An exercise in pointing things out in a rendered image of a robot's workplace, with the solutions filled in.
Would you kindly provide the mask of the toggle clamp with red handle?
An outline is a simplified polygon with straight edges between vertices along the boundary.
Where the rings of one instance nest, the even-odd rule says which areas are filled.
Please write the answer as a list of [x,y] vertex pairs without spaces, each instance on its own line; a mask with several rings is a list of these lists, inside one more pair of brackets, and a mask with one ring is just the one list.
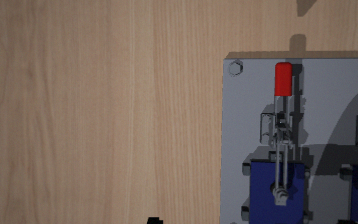
[[[292,96],[292,71],[290,62],[279,62],[275,66],[274,113],[261,113],[260,143],[276,146],[275,182],[270,191],[275,197],[275,205],[286,206],[287,192],[287,156],[288,149],[293,148],[294,114],[289,114],[290,96]],[[277,114],[277,96],[286,96],[286,113]],[[276,139],[277,138],[277,139]],[[284,145],[283,184],[279,182],[279,149]]]

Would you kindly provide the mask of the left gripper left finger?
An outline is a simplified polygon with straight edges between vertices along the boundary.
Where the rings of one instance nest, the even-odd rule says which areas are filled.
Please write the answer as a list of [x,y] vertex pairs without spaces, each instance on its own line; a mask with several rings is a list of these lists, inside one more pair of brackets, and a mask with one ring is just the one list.
[[149,217],[147,224],[163,224],[163,220],[159,220],[159,217]]

